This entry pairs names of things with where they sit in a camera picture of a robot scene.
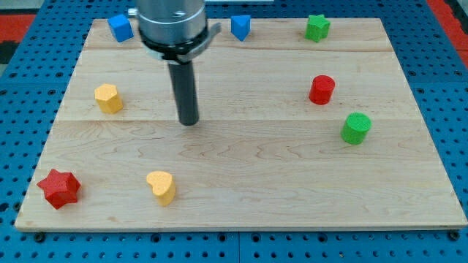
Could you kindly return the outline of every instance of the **heart-shaped block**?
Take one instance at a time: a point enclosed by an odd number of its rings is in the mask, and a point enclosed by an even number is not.
[[[169,205],[176,195],[176,185],[173,176],[169,172],[154,171],[146,176],[146,182],[153,188],[159,205]]]

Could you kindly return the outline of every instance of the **yellow block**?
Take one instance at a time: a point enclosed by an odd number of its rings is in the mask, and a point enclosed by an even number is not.
[[[153,194],[161,206],[169,205],[176,195],[176,185],[169,172],[154,171],[146,176],[146,182],[153,187]]]
[[[94,98],[103,113],[117,113],[124,107],[115,85],[102,84],[94,90]]]

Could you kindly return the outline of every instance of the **wooden cutting board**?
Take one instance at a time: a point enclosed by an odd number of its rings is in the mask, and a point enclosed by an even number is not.
[[[16,227],[36,232],[457,229],[467,219],[379,19],[331,19],[304,39],[304,19],[228,20],[194,60],[200,122],[178,123],[167,66],[95,20]],[[313,77],[337,83],[312,104]],[[117,85],[124,108],[101,113],[94,89]],[[348,114],[373,121],[361,145],[340,137]],[[77,204],[54,210],[37,182],[71,171]],[[146,175],[174,176],[160,207]]]

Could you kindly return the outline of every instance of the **blue block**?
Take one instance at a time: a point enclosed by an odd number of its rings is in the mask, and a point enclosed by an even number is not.
[[[107,19],[109,23],[110,31],[118,42],[131,39],[133,37],[132,27],[130,21],[125,15],[117,15],[113,18]]]
[[[231,33],[244,41],[250,33],[250,15],[234,15],[231,17]]]

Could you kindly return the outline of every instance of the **red star block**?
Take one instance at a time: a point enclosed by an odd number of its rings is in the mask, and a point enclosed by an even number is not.
[[[55,208],[59,209],[68,203],[78,202],[76,192],[81,184],[71,172],[59,172],[52,169],[49,175],[37,183],[44,190],[44,197]]]

